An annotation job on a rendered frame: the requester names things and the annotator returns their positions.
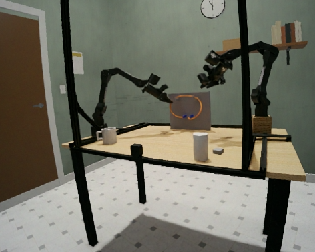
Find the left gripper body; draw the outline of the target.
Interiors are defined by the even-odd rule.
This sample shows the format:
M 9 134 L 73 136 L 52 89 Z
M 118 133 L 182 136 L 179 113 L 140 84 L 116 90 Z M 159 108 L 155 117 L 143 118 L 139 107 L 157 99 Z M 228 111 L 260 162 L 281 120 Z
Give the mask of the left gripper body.
M 157 88 L 154 88 L 154 90 L 152 91 L 151 95 L 153 95 L 154 97 L 156 97 L 157 99 L 162 101 L 162 99 L 164 99 L 164 97 L 166 96 L 166 93 L 165 92 L 160 92 Z

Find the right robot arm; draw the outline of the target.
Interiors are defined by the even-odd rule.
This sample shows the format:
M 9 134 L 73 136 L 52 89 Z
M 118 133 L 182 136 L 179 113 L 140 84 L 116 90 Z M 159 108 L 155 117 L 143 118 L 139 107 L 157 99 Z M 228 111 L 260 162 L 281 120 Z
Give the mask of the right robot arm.
M 249 45 L 249 52 L 257 50 L 261 55 L 263 55 L 263 67 L 260 74 L 260 79 L 258 81 L 258 86 L 252 89 L 251 100 L 253 101 L 255 108 L 256 117 L 268 117 L 268 106 L 270 106 L 270 101 L 266 98 L 266 86 L 270 76 L 271 68 L 273 62 L 277 59 L 279 50 L 277 47 L 270 44 L 259 41 L 257 43 Z M 203 70 L 208 72 L 208 75 L 213 71 L 214 65 L 218 73 L 224 74 L 228 69 L 232 71 L 233 63 L 228 63 L 240 56 L 241 50 L 230 49 L 224 54 L 218 55 L 215 51 L 211 50 L 204 61 L 210 65 L 204 65 Z M 258 103 L 257 103 L 258 102 Z

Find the grey cup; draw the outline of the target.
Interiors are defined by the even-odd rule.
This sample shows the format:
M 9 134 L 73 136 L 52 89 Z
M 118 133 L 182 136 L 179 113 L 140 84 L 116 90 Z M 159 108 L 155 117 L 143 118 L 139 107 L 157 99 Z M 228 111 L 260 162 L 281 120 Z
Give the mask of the grey cup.
M 108 130 L 108 131 L 103 131 Z M 96 131 L 97 133 L 97 140 L 103 140 L 103 144 L 111 145 L 117 143 L 117 135 L 116 135 L 116 128 L 115 127 L 108 127 L 102 129 L 102 131 Z M 102 133 L 103 138 L 99 138 L 98 133 Z

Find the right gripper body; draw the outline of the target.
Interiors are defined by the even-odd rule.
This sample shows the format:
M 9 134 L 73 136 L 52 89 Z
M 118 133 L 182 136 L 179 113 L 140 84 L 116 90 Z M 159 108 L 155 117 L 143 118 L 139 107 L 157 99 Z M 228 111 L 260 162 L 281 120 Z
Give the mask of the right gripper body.
M 210 73 L 209 76 L 206 76 L 205 73 L 199 73 L 197 75 L 201 84 L 207 84 L 210 81 L 215 81 L 216 83 L 221 81 L 220 84 L 224 84 L 226 80 L 224 79 L 223 76 L 224 76 L 223 74 L 217 72 L 215 67 L 213 67 L 213 71 Z

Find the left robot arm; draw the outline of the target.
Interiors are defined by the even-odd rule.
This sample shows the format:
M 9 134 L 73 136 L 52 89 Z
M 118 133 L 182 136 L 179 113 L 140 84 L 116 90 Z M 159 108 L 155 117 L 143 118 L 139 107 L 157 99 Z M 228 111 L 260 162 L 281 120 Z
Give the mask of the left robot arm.
M 99 126 L 103 126 L 103 124 L 105 124 L 103 115 L 107 111 L 106 110 L 107 106 L 105 106 L 105 98 L 106 98 L 108 83 L 111 79 L 111 76 L 114 76 L 117 73 L 119 73 L 119 75 L 125 77 L 126 79 L 130 80 L 137 87 L 139 87 L 139 88 L 144 87 L 144 89 L 142 89 L 142 92 L 144 93 L 146 91 L 149 94 L 152 93 L 152 91 L 155 88 L 152 85 L 154 85 L 154 83 L 158 84 L 158 81 L 160 80 L 160 77 L 158 77 L 157 75 L 154 75 L 153 73 L 150 75 L 148 80 L 142 80 L 142 79 L 139 79 L 137 77 L 133 77 L 132 75 L 121 70 L 119 67 L 116 67 L 113 69 L 108 69 L 108 70 L 104 69 L 103 71 L 101 71 L 101 89 L 100 89 L 100 94 L 99 94 L 99 102 L 95 108 L 95 112 L 92 115 L 94 121 Z M 152 85 L 150 85 L 150 83 Z M 147 85 L 147 86 L 145 86 L 145 85 Z

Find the grey cylinder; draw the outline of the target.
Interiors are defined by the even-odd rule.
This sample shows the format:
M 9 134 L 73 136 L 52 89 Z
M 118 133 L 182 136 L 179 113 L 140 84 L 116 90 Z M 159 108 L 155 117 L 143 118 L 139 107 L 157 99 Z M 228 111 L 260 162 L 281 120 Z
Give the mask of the grey cylinder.
M 208 133 L 193 133 L 194 160 L 208 160 Z

